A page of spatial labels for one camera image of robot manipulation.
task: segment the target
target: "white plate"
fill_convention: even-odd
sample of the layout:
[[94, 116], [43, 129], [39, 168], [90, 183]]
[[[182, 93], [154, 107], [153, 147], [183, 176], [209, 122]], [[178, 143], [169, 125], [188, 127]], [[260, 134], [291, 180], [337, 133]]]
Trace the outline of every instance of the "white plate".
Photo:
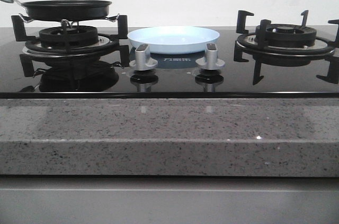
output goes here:
[[148, 44], [150, 52], [178, 55], [205, 50], [206, 43], [216, 43], [217, 31], [193, 26], [158, 26], [130, 32], [133, 47]]

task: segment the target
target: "gas stove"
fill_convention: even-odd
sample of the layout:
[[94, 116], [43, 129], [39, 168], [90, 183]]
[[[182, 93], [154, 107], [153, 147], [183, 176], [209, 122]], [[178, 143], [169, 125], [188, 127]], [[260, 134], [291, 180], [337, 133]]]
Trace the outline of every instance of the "gas stove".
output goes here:
[[300, 25], [262, 20], [249, 32], [249, 15], [239, 11], [236, 30], [213, 28], [220, 38], [206, 51], [176, 55], [133, 48], [125, 15], [110, 18], [118, 23], [113, 29], [61, 20], [33, 35], [27, 18], [12, 16], [16, 41], [0, 35], [0, 97], [339, 96], [339, 38], [331, 26], [306, 26], [305, 11]]

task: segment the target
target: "silver knob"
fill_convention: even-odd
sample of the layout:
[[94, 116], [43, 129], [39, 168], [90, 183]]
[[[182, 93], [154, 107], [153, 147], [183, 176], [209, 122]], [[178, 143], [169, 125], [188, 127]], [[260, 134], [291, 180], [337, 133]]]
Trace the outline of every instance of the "silver knob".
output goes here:
[[158, 61], [151, 58], [149, 46], [141, 44], [136, 49], [136, 59], [129, 63], [129, 66], [138, 71], [154, 69], [158, 66]]
[[207, 43], [205, 55], [195, 62], [199, 68], [207, 70], [217, 70], [225, 66], [225, 62], [218, 59], [218, 48], [214, 43]]

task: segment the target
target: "gray speckled countertop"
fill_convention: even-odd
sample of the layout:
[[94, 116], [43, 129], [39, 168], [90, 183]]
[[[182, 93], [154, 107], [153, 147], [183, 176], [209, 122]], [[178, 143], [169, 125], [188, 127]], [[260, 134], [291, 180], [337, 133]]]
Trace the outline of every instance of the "gray speckled countertop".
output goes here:
[[339, 100], [0, 100], [0, 174], [339, 176]]

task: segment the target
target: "black frying pan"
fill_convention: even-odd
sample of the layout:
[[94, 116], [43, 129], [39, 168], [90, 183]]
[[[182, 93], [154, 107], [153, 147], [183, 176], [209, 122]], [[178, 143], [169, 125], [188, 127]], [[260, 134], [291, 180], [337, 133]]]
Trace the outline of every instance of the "black frying pan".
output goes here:
[[55, 0], [20, 3], [18, 0], [0, 0], [6, 3], [17, 2], [26, 9], [28, 16], [42, 21], [84, 21], [105, 18], [109, 13], [110, 1], [98, 0]]

